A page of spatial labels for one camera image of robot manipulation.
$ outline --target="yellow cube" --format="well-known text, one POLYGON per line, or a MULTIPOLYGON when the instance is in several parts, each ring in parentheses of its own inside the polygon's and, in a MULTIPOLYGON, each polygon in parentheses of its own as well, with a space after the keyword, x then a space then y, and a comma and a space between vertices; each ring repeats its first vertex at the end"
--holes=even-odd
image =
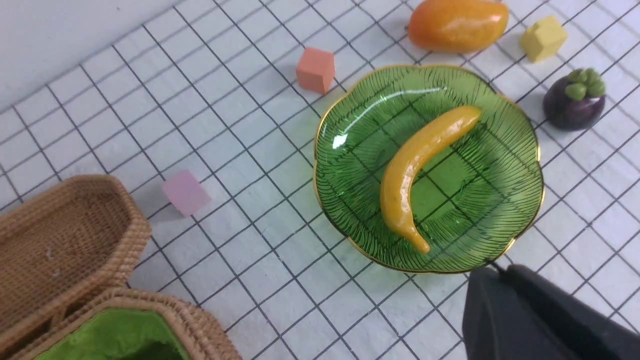
POLYGON ((551 15, 527 29, 520 38, 520 46, 531 62, 535 63, 556 54, 566 37, 562 24, 551 15))

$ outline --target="yellow banana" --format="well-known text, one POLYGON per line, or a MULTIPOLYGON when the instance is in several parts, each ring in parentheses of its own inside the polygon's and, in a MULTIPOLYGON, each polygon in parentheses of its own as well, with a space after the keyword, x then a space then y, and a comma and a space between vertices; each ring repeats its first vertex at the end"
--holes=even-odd
POLYGON ((479 108, 460 106, 440 115, 400 147, 382 177, 380 208, 385 224, 422 254, 429 252, 430 247, 413 223, 410 204, 413 180, 429 159, 465 136, 480 114, 479 108))

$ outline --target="white grid mat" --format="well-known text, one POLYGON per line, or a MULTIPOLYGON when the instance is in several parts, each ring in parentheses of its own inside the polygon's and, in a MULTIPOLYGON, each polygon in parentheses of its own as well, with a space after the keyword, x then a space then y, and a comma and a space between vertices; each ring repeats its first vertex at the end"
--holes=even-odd
POLYGON ((640 6, 505 2, 497 44, 451 56, 406 38, 418 0, 186 0, 0 115, 0 209, 75 174, 113 174, 153 227, 129 284, 210 310, 245 359, 464 359, 467 277, 370 263, 321 214, 311 183, 318 120, 355 81, 393 63, 453 63, 517 100, 541 143, 547 198, 500 262, 637 332, 640 6), (519 36, 550 14, 569 39, 530 64, 519 36), (306 46, 335 53, 326 96, 295 83, 306 46), (562 133, 541 98, 578 67, 603 73, 607 107, 593 129, 562 133), (159 189, 183 168, 213 198, 190 218, 159 189))

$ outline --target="white wall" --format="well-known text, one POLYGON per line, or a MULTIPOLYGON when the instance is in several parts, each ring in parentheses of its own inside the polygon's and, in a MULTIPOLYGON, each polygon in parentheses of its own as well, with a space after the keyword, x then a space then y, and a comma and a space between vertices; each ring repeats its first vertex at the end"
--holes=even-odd
POLYGON ((176 2, 0 0, 0 111, 176 2))

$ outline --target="orange mango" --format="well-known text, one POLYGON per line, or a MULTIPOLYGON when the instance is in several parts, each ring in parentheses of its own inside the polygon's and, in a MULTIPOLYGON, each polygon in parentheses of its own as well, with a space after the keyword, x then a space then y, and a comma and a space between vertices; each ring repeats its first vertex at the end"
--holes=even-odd
POLYGON ((407 35, 423 49, 469 53, 489 47, 507 27, 509 10, 487 0, 425 0, 415 8, 407 35))

